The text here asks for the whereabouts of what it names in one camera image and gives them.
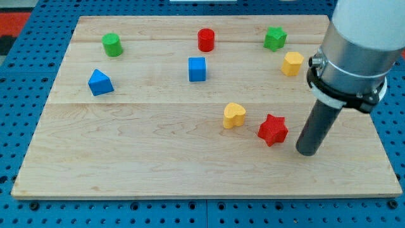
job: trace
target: yellow heart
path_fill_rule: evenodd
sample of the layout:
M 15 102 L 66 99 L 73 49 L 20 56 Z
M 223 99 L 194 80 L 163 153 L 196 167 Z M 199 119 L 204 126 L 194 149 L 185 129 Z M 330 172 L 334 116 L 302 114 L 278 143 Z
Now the yellow heart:
M 242 126 L 245 122 L 246 110 L 242 105 L 229 103 L 223 111 L 223 127 L 231 129 L 234 126 Z

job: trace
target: blue pegboard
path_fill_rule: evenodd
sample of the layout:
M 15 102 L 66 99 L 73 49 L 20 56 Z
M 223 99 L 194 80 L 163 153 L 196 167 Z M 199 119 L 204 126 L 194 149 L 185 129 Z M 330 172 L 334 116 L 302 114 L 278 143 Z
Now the blue pegboard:
M 17 201 L 10 196 L 81 15 L 330 16 L 335 0 L 170 4 L 167 0 L 40 0 L 0 68 L 0 227 L 404 227 L 405 198 L 340 200 Z M 405 186 L 405 62 L 371 117 Z

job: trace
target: green cube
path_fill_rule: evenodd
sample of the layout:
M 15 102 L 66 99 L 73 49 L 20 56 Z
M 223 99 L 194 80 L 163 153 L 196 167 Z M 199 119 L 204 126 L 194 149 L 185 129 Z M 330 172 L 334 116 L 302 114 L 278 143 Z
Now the green cube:
M 277 51 L 278 49 L 284 47 L 286 38 L 287 33 L 283 31 L 282 27 L 268 27 L 265 37 L 265 44 L 263 47 L 272 51 Z

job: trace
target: star-shaped block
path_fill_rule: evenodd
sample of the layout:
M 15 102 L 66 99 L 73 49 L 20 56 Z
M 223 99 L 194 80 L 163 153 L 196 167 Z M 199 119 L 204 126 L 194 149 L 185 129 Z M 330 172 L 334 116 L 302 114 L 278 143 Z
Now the star-shaped block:
M 287 33 L 283 31 L 282 27 L 269 27 L 263 47 L 272 51 L 277 51 L 278 49 L 284 47 L 286 38 Z
M 258 136 L 264 139 L 267 146 L 274 143 L 283 143 L 289 130 L 284 124 L 284 117 L 274 117 L 267 114 L 267 119 L 260 125 Z

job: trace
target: toy block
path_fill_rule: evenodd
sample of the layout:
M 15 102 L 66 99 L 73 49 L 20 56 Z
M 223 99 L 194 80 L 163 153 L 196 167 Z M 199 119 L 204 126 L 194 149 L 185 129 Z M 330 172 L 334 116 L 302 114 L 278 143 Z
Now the toy block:
M 289 132 L 284 122 L 284 117 L 274 117 L 268 114 L 266 121 L 260 125 L 258 136 L 266 141 L 267 146 L 283 143 Z
M 223 127 L 231 129 L 234 126 L 242 126 L 245 122 L 246 110 L 240 104 L 229 103 L 223 111 Z
M 287 33 L 283 31 L 282 27 L 269 27 L 263 47 L 272 51 L 277 51 L 278 49 L 284 47 L 286 38 Z
M 110 57 L 117 57 L 122 54 L 120 37 L 114 33 L 108 33 L 101 39 L 104 51 Z
M 206 80 L 205 57 L 189 58 L 189 81 L 202 82 Z
M 288 52 L 285 54 L 281 71 L 286 76 L 297 76 L 299 69 L 301 68 L 302 61 L 304 61 L 304 57 L 298 52 Z
M 208 52 L 214 49 L 215 33 L 209 28 L 203 28 L 198 32 L 198 49 Z
M 114 91 L 109 77 L 97 69 L 94 70 L 88 84 L 93 96 Z

